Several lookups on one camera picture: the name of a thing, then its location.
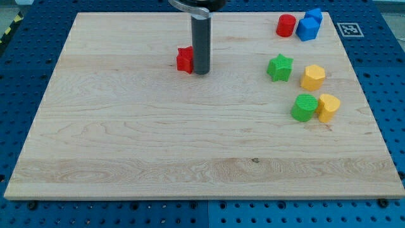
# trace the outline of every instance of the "green star-shaped block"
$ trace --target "green star-shaped block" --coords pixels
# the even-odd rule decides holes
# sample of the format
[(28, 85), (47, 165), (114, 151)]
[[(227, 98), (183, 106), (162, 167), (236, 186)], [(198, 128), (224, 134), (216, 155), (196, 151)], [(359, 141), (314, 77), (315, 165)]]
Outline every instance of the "green star-shaped block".
[(271, 59), (268, 63), (267, 73), (271, 76), (271, 79), (276, 82), (283, 80), (289, 81), (292, 71), (292, 61), (294, 59), (287, 58), (282, 54), (278, 54), (277, 58)]

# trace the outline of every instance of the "yellow hexagonal block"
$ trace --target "yellow hexagonal block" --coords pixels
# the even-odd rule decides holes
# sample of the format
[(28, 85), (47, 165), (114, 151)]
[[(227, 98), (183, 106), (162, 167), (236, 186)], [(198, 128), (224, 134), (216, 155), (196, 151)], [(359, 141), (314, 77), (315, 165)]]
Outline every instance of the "yellow hexagonal block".
[(318, 107), (315, 112), (322, 123), (327, 123), (335, 115), (340, 107), (340, 100), (330, 94), (321, 94), (318, 99)]
[(325, 80), (325, 69), (318, 65), (305, 67), (301, 77), (301, 87), (308, 91), (315, 91), (322, 86)]

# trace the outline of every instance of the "plywood board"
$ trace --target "plywood board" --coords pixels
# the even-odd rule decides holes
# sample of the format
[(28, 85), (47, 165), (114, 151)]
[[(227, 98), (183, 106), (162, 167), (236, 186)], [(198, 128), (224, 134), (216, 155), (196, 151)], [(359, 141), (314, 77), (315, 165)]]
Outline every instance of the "plywood board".
[[(293, 13), (298, 19), (302, 13)], [(212, 71), (178, 72), (185, 13), (79, 13), (35, 116), (9, 200), (400, 198), (404, 188), (327, 13), (317, 40), (275, 34), (281, 13), (217, 13)], [(294, 58), (289, 82), (269, 59)], [(307, 65), (330, 123), (290, 109)]]

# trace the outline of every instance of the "blue cube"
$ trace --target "blue cube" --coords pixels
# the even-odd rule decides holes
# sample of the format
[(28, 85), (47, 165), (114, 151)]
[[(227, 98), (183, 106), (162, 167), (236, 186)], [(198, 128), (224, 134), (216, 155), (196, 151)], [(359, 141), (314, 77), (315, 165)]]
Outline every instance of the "blue cube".
[(320, 8), (312, 9), (305, 12), (304, 18), (314, 18), (319, 24), (321, 24), (323, 16)]
[(320, 24), (312, 17), (299, 20), (296, 34), (302, 41), (315, 39), (318, 35)]

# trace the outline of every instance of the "red cylinder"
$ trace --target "red cylinder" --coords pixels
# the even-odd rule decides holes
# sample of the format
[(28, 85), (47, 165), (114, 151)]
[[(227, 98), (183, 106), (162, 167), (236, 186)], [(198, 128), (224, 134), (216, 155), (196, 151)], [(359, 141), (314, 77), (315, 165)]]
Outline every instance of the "red cylinder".
[(281, 37), (289, 37), (296, 26), (296, 18), (289, 14), (281, 15), (278, 19), (276, 33)]

